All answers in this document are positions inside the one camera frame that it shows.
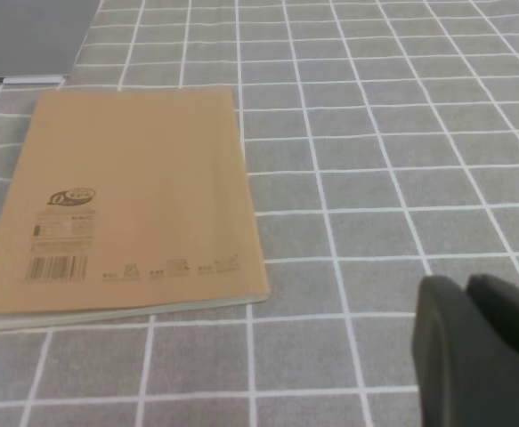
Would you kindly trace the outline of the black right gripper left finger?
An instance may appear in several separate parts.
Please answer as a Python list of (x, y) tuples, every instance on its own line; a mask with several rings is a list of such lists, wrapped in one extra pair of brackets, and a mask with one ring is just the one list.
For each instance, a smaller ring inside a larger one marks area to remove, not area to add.
[(424, 426), (519, 426), (519, 354), (460, 287), (420, 281), (412, 358)]

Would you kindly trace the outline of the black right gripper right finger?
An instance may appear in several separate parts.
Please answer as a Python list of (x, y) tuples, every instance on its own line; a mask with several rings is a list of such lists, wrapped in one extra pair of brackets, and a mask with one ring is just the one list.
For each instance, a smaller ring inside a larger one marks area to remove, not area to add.
[(466, 293), (494, 332), (519, 354), (519, 287), (496, 276), (475, 274)]

